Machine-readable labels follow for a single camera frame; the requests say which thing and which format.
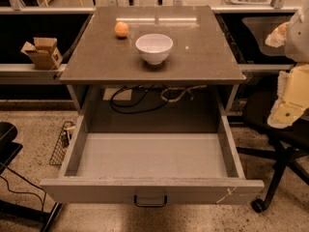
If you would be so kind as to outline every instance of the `orange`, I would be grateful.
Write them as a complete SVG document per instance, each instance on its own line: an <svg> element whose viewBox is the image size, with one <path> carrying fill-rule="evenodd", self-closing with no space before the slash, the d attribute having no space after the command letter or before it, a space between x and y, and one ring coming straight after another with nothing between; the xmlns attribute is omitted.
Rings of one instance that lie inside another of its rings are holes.
<svg viewBox="0 0 309 232"><path fill-rule="evenodd" d="M115 26L115 33L118 37L124 38L128 33L128 26L125 22L119 21Z"/></svg>

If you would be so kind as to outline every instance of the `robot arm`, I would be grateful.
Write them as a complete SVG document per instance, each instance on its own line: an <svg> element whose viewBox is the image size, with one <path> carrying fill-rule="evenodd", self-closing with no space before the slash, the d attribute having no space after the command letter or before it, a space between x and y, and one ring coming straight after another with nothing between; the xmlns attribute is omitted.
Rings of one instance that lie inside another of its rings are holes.
<svg viewBox="0 0 309 232"><path fill-rule="evenodd" d="M309 108L309 0L289 23L280 25L268 36L266 44L285 46L287 57L299 62L290 73L280 72L278 100L267 123L274 128L291 126Z"/></svg>
<svg viewBox="0 0 309 232"><path fill-rule="evenodd" d="M274 128L291 126L309 108L309 64L299 65L290 73L280 72L278 100L267 123Z"/></svg>

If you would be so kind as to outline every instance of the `white bowl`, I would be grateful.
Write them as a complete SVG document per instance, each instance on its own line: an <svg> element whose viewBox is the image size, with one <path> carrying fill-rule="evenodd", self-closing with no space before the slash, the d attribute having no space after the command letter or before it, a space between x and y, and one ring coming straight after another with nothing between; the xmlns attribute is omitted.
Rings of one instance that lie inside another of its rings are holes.
<svg viewBox="0 0 309 232"><path fill-rule="evenodd" d="M165 35L149 34L138 38L135 45L147 63L158 65L168 57L173 41Z"/></svg>

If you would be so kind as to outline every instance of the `gray desk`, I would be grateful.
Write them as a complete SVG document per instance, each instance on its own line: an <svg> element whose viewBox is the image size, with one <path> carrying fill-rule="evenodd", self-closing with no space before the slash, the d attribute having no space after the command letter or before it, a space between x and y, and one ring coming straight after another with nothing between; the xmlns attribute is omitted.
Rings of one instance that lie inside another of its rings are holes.
<svg viewBox="0 0 309 232"><path fill-rule="evenodd" d="M115 36L117 20L128 22L127 39ZM168 59L155 68L135 48L149 33L174 41ZM211 8L97 8L61 81L84 105L59 178L41 183L55 201L243 204L263 188L262 181L245 179L215 87L199 91L193 101L186 97L133 115L115 112L101 96L113 85L241 83ZM83 86L90 86L84 102L77 92ZM161 100L151 91L143 102Z"/></svg>
<svg viewBox="0 0 309 232"><path fill-rule="evenodd" d="M119 40L118 20L129 35ZM139 56L145 34L169 36L174 46L159 67ZM244 80L210 7L97 8L66 70L66 84L237 84Z"/></svg>

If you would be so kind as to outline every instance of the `wire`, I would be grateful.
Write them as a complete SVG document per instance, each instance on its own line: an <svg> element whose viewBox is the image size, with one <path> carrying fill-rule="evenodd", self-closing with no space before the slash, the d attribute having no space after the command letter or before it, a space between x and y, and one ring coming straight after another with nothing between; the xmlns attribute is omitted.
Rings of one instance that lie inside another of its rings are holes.
<svg viewBox="0 0 309 232"><path fill-rule="evenodd" d="M177 87L177 88L171 88L171 87L169 87L169 88L164 89L164 90L161 92L161 98L162 98L164 101L166 101L166 102L178 102L178 101L184 96L185 93L188 93L188 94L191 95L191 100L193 101L194 96L193 96L192 90L193 90L193 89L203 89L203 88L207 88L207 85L197 85L197 86L192 86L192 87L187 87L187 88L185 88L185 87ZM174 98L174 99L170 99L170 95L169 95L169 98L168 98L168 99L166 99L166 98L164 97L164 94L165 94L166 92L169 92L169 94L170 94L170 91L180 91L180 90L182 90L182 92L181 92L176 98Z"/></svg>
<svg viewBox="0 0 309 232"><path fill-rule="evenodd" d="M23 181L25 181L26 183L28 183L28 184L31 185L32 187L35 187L36 189L40 189L40 190L43 191L44 196L43 196L43 199L42 199L41 197L39 197L39 196L38 196L36 193L34 193L34 192L11 190L8 180L7 180L6 178L4 178L3 176L0 175L0 178L6 182L8 191L10 191L10 192L12 192L12 193L15 193L15 194L32 194L32 195L37 196L37 197L40 199L40 201L41 201L41 205L42 205L41 211L43 212L43 211L44 211L45 199L46 199L46 191L44 191L43 188L40 188L39 186L37 186L37 185L33 184L32 182L28 181L25 177L21 176L21 175L18 174L16 171L12 170L12 169L11 169L9 166L7 166L6 164L3 164L2 162L0 162L0 165L3 166L3 167L5 167L6 169L8 169L9 171L11 171L12 173L14 173L16 176L18 176L20 179L22 179Z"/></svg>
<svg viewBox="0 0 309 232"><path fill-rule="evenodd" d="M117 109L117 107L120 108L132 108L136 105L138 105L143 99L145 99L145 97L149 94L149 91L152 90L155 87L155 85L152 85L149 89L145 89L145 94L143 94L143 96L134 104L128 104L128 105L122 105L122 104L117 104L115 103L114 99L116 96L118 96L119 94L123 93L126 90L134 90L134 89L142 89L143 86L138 86L138 87L133 87L133 88L127 88L126 86L118 91L115 92L115 94L111 97L110 99L110 106L112 107L112 109L118 113L122 113L122 114L137 114L137 113L145 113L145 112L151 112L151 111L155 111L160 109L161 107L163 107L164 105L166 105L168 103L168 101L165 101L164 103L153 107L153 108L149 108L149 109L145 109L145 110L136 110L136 111L123 111L120 109Z"/></svg>
<svg viewBox="0 0 309 232"><path fill-rule="evenodd" d="M31 191L16 191L16 190L12 190L12 189L10 189L9 181L8 181L6 178L4 178L3 176L0 176L0 178L6 182L6 184L7 184L7 189L8 189L9 192L14 193L14 194L29 194L29 195L34 195L34 196L38 197L39 200L40 200L40 202L41 202L41 205L42 205L42 212L43 212L43 206L44 206L45 196L44 196L43 199L41 199L36 193L31 192Z"/></svg>

